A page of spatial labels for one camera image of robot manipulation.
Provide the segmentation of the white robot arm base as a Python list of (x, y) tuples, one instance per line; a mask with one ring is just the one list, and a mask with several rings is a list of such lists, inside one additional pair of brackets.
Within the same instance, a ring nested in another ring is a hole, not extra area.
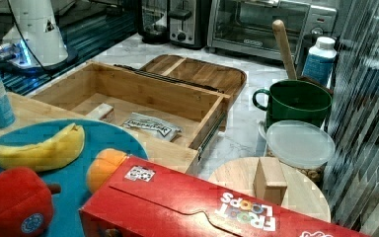
[(14, 24), (0, 44), (0, 59), (24, 71), (53, 71), (77, 52), (66, 45), (51, 0), (7, 0)]

